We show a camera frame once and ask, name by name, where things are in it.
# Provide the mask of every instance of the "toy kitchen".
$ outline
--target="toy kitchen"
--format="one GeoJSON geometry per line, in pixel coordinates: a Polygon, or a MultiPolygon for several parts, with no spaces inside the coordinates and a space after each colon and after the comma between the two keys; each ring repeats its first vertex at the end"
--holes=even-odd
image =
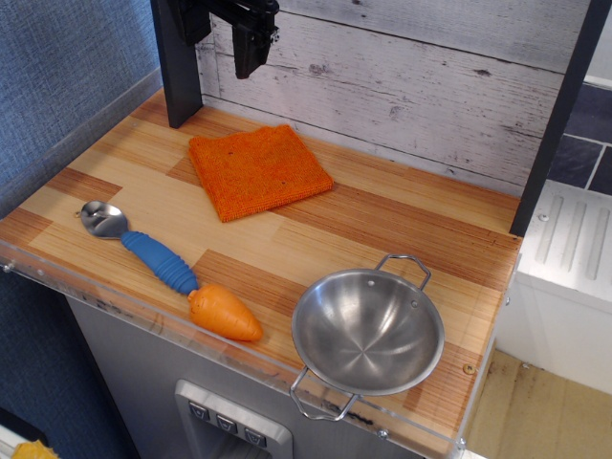
{"type": "Polygon", "coordinates": [[[142,458],[470,448],[598,2],[455,3],[154,0],[164,89],[0,222],[142,458]]]}

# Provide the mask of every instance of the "dark tile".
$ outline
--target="dark tile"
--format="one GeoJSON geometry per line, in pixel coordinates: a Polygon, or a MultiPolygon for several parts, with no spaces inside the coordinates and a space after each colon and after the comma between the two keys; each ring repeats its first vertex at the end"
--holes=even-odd
{"type": "Polygon", "coordinates": [[[612,195],[612,147],[605,148],[589,189],[612,195]]]}
{"type": "Polygon", "coordinates": [[[582,84],[565,133],[612,143],[612,91],[582,84]]]}
{"type": "Polygon", "coordinates": [[[563,136],[548,178],[563,184],[586,187],[601,153],[601,145],[563,136]]]}

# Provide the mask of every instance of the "blue ribbed grip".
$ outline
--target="blue ribbed grip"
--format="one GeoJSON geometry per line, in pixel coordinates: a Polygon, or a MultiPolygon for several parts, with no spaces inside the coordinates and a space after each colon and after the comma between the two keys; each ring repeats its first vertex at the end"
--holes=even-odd
{"type": "Polygon", "coordinates": [[[161,242],[138,231],[126,231],[121,242],[168,287],[183,295],[198,290],[198,280],[187,263],[161,242]]]}

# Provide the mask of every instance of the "bowl handle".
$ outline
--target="bowl handle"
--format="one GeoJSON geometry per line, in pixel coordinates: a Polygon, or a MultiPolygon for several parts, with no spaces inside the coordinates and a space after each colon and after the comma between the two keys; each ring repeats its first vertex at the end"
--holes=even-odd
{"type": "Polygon", "coordinates": [[[308,366],[304,366],[304,369],[302,369],[301,373],[299,374],[295,382],[291,385],[291,388],[289,389],[289,395],[291,395],[291,398],[297,405],[297,409],[299,409],[299,412],[302,413],[304,416],[306,416],[308,419],[312,419],[314,421],[322,421],[322,420],[333,421],[333,422],[339,421],[348,414],[348,410],[351,409],[351,406],[353,406],[353,403],[356,402],[357,399],[360,397],[359,394],[352,394],[352,397],[350,398],[348,403],[344,406],[344,408],[342,409],[342,411],[340,412],[338,416],[332,416],[331,414],[318,414],[318,415],[309,414],[306,412],[306,410],[304,409],[304,405],[302,404],[302,401],[297,397],[297,394],[295,393],[295,390],[297,389],[301,381],[306,376],[306,373],[308,373],[308,366]]]}
{"type": "Polygon", "coordinates": [[[383,264],[386,263],[389,259],[391,258],[407,258],[409,260],[414,261],[417,265],[419,265],[419,268],[421,268],[423,270],[423,272],[426,274],[425,280],[423,281],[423,283],[421,284],[421,287],[419,287],[419,289],[424,289],[425,285],[427,285],[427,282],[429,282],[429,278],[431,277],[431,271],[428,270],[426,268],[426,266],[421,262],[421,260],[419,258],[417,258],[414,255],[393,255],[393,254],[389,254],[387,255],[385,258],[382,259],[381,263],[379,263],[379,265],[375,268],[376,270],[379,270],[380,268],[383,267],[383,264]]]}

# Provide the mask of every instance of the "whitewashed wood backsplash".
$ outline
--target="whitewashed wood backsplash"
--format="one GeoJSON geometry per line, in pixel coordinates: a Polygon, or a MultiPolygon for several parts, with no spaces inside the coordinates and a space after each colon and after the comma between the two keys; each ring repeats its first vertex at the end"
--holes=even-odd
{"type": "Polygon", "coordinates": [[[279,0],[268,64],[196,47],[206,105],[519,195],[588,0],[279,0]]]}

